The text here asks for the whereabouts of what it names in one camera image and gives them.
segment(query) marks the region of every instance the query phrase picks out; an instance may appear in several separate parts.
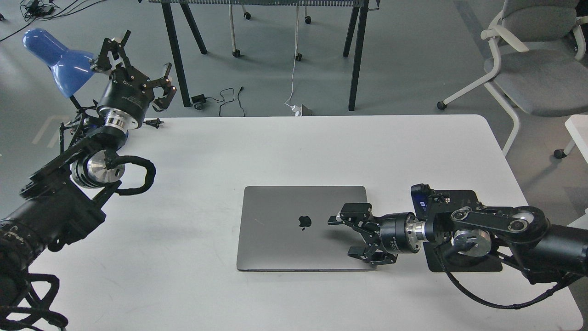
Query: white table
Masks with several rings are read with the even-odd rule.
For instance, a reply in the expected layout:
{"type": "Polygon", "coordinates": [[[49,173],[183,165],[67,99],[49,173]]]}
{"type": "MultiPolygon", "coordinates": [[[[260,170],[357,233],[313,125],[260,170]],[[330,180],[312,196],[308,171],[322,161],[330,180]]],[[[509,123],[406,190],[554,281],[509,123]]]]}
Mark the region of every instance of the white table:
{"type": "MultiPolygon", "coordinates": [[[[236,269],[246,186],[363,185],[374,215],[412,210],[410,186],[472,189],[489,206],[526,200],[477,115],[166,118],[122,154],[157,166],[151,190],[113,197],[106,222],[32,272],[55,273],[52,306],[76,330],[577,330],[569,292],[519,311],[482,306],[431,273],[424,252],[375,272],[236,269]]],[[[125,187],[142,183],[129,166],[125,187]]],[[[534,298],[517,271],[458,274],[501,304],[534,298]]]]}
{"type": "Polygon", "coordinates": [[[566,120],[566,128],[572,140],[563,150],[564,155],[570,154],[574,146],[582,153],[582,156],[588,162],[588,115],[572,115],[566,120]]]}

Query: chair armrest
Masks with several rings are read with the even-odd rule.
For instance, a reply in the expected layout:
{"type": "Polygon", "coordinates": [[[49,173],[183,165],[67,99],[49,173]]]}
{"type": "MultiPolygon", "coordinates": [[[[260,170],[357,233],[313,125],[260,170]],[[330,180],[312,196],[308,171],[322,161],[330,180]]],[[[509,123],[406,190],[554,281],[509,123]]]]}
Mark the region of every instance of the chair armrest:
{"type": "Polygon", "coordinates": [[[576,23],[578,25],[582,25],[582,24],[586,24],[588,23],[588,16],[580,16],[580,17],[576,17],[576,23]]]}
{"type": "Polygon", "coordinates": [[[576,39],[576,45],[578,45],[578,51],[574,58],[578,61],[580,61],[586,53],[586,40],[581,27],[582,24],[586,23],[588,23],[588,16],[576,17],[576,24],[574,24],[574,28],[572,29],[574,38],[576,39]]]}
{"type": "Polygon", "coordinates": [[[492,29],[494,28],[498,22],[502,19],[502,13],[504,13],[504,11],[500,11],[496,17],[494,17],[494,19],[492,20],[492,22],[490,22],[490,25],[488,26],[488,29],[492,29]]]}
{"type": "Polygon", "coordinates": [[[501,37],[504,41],[516,49],[517,52],[523,53],[529,51],[528,47],[525,46],[525,44],[520,39],[518,39],[515,35],[513,35],[512,32],[502,25],[495,25],[491,29],[482,31],[480,37],[482,39],[501,37]]]}

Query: silver laptop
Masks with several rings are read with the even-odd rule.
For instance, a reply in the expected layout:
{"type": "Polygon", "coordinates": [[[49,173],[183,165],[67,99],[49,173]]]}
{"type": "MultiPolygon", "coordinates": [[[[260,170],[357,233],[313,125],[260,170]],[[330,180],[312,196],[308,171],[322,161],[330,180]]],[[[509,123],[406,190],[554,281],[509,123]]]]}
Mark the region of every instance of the silver laptop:
{"type": "Polygon", "coordinates": [[[358,271],[347,256],[364,245],[347,226],[327,224],[345,203],[367,202],[363,186],[248,186],[237,252],[240,271],[358,271]]]}

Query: caster wheel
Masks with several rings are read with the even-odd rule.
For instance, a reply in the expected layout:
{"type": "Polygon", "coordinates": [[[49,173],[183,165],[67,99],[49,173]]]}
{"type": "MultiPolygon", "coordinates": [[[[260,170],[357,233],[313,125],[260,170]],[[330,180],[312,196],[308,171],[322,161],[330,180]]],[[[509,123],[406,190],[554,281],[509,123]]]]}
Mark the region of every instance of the caster wheel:
{"type": "Polygon", "coordinates": [[[553,156],[555,156],[555,158],[565,158],[567,155],[563,152],[563,150],[554,150],[553,156]]]}

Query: black table leg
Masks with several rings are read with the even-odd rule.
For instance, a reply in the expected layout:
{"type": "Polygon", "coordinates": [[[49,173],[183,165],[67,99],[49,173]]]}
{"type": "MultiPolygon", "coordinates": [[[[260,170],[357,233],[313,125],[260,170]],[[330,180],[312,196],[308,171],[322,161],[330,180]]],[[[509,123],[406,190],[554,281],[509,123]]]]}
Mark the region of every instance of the black table leg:
{"type": "Polygon", "coordinates": [[[180,46],[178,43],[178,35],[176,34],[176,26],[173,23],[172,7],[170,6],[170,4],[161,4],[161,8],[163,9],[165,27],[168,30],[169,46],[172,49],[173,63],[176,66],[176,75],[178,76],[178,84],[180,85],[182,101],[184,107],[190,107],[192,103],[190,101],[188,85],[186,84],[186,75],[183,70],[182,56],[180,54],[180,46]]]}
{"type": "Polygon", "coordinates": [[[186,16],[186,21],[190,26],[190,30],[192,30],[192,34],[194,35],[194,39],[196,39],[196,43],[198,44],[198,48],[200,48],[200,53],[206,54],[208,51],[206,50],[206,46],[204,46],[204,41],[202,40],[202,36],[200,35],[200,31],[198,31],[198,26],[196,25],[196,21],[194,21],[194,16],[192,15],[192,11],[188,4],[180,4],[182,10],[184,12],[184,16],[186,16]]]}
{"type": "Polygon", "coordinates": [[[349,56],[349,49],[351,48],[351,39],[355,32],[355,25],[358,22],[359,7],[353,7],[351,11],[351,19],[349,20],[349,29],[347,30],[347,39],[345,39],[345,48],[343,49],[343,57],[349,56]]]}
{"type": "Polygon", "coordinates": [[[351,91],[349,92],[349,111],[355,110],[355,98],[358,93],[359,68],[362,64],[363,37],[366,33],[368,10],[369,0],[365,0],[359,12],[358,38],[355,41],[355,56],[353,57],[353,75],[351,77],[351,91]]]}

